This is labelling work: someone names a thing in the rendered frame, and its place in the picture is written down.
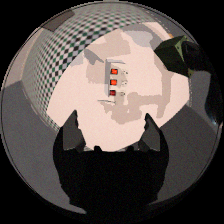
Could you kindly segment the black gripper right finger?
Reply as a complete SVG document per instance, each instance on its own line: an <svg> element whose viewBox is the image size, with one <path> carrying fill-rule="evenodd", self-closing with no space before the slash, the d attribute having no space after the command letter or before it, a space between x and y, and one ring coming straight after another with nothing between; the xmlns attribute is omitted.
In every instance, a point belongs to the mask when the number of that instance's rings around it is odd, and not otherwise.
<svg viewBox="0 0 224 224"><path fill-rule="evenodd" d="M161 170L161 182L163 182L169 161L168 145L162 130L159 129L149 113L146 113L144 120L146 122L145 131L138 142L138 150L149 153L157 160Z"/></svg>

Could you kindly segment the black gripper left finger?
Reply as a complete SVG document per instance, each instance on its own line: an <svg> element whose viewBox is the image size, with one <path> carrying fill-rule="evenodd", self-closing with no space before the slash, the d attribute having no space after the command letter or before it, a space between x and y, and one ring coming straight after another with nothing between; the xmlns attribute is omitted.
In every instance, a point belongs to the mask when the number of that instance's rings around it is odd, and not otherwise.
<svg viewBox="0 0 224 224"><path fill-rule="evenodd" d="M69 160L84 152L86 142L81 129L78 128L77 110L74 110L63 126L60 127L53 145L53 161L61 185L65 184L65 168Z"/></svg>

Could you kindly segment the white power strip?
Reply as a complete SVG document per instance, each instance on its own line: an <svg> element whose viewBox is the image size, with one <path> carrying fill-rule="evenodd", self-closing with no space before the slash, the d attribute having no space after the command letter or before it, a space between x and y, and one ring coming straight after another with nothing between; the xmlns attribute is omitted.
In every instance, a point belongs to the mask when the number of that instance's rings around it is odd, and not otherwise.
<svg viewBox="0 0 224 224"><path fill-rule="evenodd" d="M118 105L118 102L125 102L127 83L128 83L128 73L129 73L129 65L120 63L111 63L109 101L98 101L98 102L112 103L115 105Z"/></svg>

